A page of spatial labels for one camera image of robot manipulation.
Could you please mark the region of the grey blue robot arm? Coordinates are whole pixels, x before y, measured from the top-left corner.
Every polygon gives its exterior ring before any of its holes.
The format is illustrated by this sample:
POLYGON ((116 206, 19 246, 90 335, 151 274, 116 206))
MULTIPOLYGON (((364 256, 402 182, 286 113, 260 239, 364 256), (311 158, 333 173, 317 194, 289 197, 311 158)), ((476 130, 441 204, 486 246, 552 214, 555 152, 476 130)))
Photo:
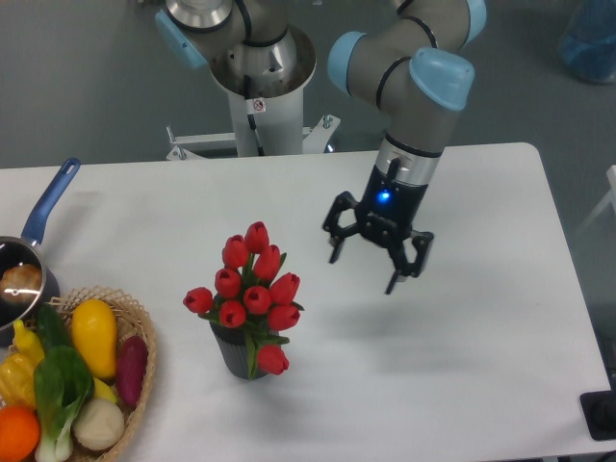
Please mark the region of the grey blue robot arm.
MULTIPOLYGON (((339 194, 323 223, 335 252, 359 235, 385 248, 392 279, 416 277, 433 241, 413 225, 475 71, 459 50, 483 29, 481 1, 397 1, 377 35, 348 32, 332 45, 330 81, 390 119, 361 198, 339 194)), ((298 154, 303 90, 316 52, 281 1, 168 1, 156 24, 189 67, 211 69, 226 92, 242 157, 298 154)))

